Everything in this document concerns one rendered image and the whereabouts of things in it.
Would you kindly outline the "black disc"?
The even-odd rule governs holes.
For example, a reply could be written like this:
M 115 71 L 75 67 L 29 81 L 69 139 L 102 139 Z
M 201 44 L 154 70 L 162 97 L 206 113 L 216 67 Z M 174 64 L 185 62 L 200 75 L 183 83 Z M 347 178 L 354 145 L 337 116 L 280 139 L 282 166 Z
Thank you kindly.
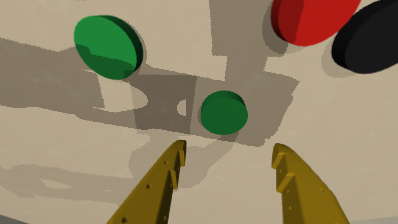
M 398 63 L 398 0 L 378 0 L 359 11 L 338 31 L 333 61 L 357 74 L 372 74 Z

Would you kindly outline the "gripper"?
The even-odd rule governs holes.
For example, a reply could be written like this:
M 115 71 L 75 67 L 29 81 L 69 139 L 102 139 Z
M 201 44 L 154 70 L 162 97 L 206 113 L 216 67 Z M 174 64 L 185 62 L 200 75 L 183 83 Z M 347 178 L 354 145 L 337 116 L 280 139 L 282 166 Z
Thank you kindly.
M 106 224 L 168 224 L 186 147 L 186 140 L 170 145 Z M 274 145 L 272 168 L 283 224 L 350 224 L 333 192 L 290 147 Z

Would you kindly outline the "green disc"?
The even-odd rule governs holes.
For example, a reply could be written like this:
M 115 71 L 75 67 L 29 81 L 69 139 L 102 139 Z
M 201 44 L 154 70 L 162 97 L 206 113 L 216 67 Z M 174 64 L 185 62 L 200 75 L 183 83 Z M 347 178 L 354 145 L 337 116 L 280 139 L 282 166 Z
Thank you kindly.
M 217 135 L 233 134 L 244 127 L 248 111 L 243 99 L 232 91 L 217 91 L 205 98 L 201 106 L 201 123 Z
M 129 77 L 143 61 L 143 47 L 136 32 L 112 15 L 82 18 L 74 29 L 74 43 L 85 64 L 108 79 Z

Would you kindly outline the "red disc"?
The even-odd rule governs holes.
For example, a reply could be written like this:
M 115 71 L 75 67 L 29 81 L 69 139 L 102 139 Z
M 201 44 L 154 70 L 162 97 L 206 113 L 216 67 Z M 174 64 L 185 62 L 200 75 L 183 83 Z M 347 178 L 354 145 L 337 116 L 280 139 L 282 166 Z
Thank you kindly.
M 337 33 L 353 16 L 361 0 L 273 0 L 271 25 L 282 40 L 311 46 Z

